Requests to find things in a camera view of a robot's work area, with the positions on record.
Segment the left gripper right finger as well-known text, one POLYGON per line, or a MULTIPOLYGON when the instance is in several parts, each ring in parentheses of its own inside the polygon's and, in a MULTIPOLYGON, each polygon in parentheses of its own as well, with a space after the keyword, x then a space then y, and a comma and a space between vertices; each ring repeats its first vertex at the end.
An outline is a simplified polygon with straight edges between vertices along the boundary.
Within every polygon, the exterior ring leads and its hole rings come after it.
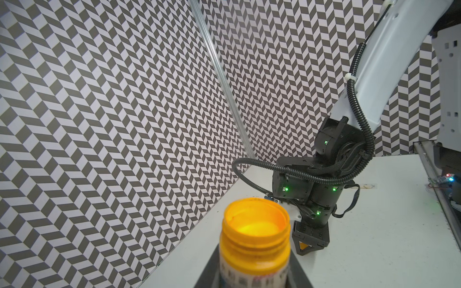
POLYGON ((291 252, 289 259, 288 288, 313 288, 294 252, 291 252))

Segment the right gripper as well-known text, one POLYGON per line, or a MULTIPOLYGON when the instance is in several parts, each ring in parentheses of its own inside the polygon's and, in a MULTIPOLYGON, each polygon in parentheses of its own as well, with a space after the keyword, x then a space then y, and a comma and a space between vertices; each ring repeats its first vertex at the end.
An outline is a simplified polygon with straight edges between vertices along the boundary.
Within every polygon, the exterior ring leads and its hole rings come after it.
POLYGON ((305 211, 300 211, 301 222, 294 222, 292 239, 294 241, 295 252, 304 256, 316 250, 323 250, 330 243, 330 233, 328 227, 329 213, 322 211, 308 215, 305 211))

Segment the orange jar lid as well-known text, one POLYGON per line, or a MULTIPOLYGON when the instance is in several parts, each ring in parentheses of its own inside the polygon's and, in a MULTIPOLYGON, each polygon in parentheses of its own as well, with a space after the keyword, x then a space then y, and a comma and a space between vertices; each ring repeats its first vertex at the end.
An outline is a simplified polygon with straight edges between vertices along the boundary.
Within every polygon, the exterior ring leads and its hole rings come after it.
POLYGON ((308 247, 308 245, 303 243, 303 242, 299 242, 299 246, 300 246, 301 250, 304 250, 304 249, 306 249, 308 247))

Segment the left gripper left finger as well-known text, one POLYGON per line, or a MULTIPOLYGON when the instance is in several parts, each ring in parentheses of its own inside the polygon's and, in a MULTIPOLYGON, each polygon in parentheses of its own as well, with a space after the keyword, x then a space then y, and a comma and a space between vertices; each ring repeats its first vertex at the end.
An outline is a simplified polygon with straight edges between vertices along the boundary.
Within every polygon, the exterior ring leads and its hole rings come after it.
POLYGON ((220 287, 220 254, 216 246, 205 268, 199 276, 194 288, 219 288, 220 287))

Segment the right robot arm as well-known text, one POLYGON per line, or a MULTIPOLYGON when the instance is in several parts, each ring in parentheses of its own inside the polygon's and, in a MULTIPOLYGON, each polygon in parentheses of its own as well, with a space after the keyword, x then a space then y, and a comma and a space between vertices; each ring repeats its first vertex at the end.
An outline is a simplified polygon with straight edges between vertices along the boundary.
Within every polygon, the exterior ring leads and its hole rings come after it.
POLYGON ((434 162, 450 174, 451 205, 461 200, 461 58, 454 48, 461 43, 459 1, 385 1, 380 18, 357 47, 346 87, 315 138, 313 157, 281 157, 276 164, 239 158, 232 164, 249 164, 273 172, 265 197, 298 208, 292 238, 296 252, 305 255, 330 242, 328 220, 341 218, 337 201, 375 154, 374 131, 394 88, 426 36, 433 46, 445 48, 450 62, 440 63, 441 104, 451 104, 442 117, 434 146, 434 162))

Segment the orange paint jar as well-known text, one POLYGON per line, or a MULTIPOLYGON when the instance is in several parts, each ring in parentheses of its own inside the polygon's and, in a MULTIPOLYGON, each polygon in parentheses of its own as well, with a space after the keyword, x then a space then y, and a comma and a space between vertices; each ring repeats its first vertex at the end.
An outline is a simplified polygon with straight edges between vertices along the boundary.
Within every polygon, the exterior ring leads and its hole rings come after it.
POLYGON ((291 255, 287 211, 271 200, 236 200, 224 210, 219 239, 222 288, 284 288, 291 255))

